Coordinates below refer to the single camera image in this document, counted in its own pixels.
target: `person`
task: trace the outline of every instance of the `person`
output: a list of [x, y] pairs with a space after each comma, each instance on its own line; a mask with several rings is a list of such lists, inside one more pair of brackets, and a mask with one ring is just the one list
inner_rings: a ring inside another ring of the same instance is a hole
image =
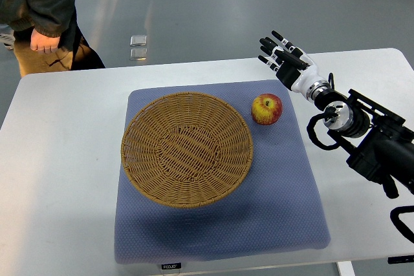
[[0, 23], [14, 30], [22, 77], [105, 68], [78, 27], [75, 0], [0, 0]]

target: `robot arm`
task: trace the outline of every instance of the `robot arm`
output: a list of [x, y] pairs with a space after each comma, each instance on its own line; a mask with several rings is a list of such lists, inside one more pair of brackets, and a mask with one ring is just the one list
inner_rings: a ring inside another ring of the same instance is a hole
[[[319, 76], [317, 65], [302, 49], [275, 31], [272, 35], [281, 45], [269, 37], [262, 38], [261, 50], [269, 58], [259, 56], [259, 59], [276, 72], [286, 88], [302, 93], [323, 111], [310, 119], [307, 126], [310, 140], [324, 150], [342, 147], [349, 153], [348, 166], [367, 180], [382, 184], [389, 198], [398, 197], [394, 179], [414, 194], [414, 132], [403, 126], [405, 119], [354, 90], [349, 91], [348, 98], [336, 92], [332, 74], [330, 81]], [[318, 120], [323, 120], [335, 144], [324, 145], [319, 141], [314, 131]], [[363, 135], [358, 147], [344, 138]], [[414, 243], [414, 233], [398, 218], [407, 212], [414, 212], [414, 206], [395, 208], [391, 221]]]

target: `label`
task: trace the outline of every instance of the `label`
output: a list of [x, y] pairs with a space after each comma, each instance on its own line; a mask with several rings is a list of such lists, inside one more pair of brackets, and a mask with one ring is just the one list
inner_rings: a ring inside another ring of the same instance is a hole
[[181, 268], [181, 263], [161, 264], [162, 270], [178, 270]]

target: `hand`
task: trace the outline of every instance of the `hand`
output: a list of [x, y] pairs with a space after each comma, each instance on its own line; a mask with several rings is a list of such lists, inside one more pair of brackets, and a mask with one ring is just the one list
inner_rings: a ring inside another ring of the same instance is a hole
[[36, 29], [33, 29], [30, 48], [33, 51], [38, 51], [40, 54], [53, 53], [58, 50], [60, 37], [51, 38], [40, 34]]

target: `black cable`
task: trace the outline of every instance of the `black cable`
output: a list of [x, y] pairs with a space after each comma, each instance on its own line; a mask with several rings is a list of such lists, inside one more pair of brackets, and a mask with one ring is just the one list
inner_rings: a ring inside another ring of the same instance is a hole
[[397, 230], [399, 230], [406, 239], [414, 243], [414, 233], [398, 217], [401, 213], [414, 213], [414, 206], [397, 207], [393, 209], [390, 214], [391, 221], [394, 223]]
[[334, 143], [333, 145], [325, 145], [325, 144], [321, 143], [319, 141], [318, 137], [316, 136], [315, 125], [319, 120], [334, 118], [335, 116], [338, 116], [335, 113], [335, 108], [334, 107], [328, 107], [328, 108], [326, 108], [325, 112], [313, 116], [310, 119], [308, 126], [306, 127], [306, 131], [308, 132], [308, 136], [309, 136], [309, 139], [311, 140], [311, 142], [314, 145], [318, 146], [319, 148], [321, 148], [323, 150], [327, 150], [327, 151], [335, 150], [335, 149], [340, 147], [340, 144], [338, 142]]

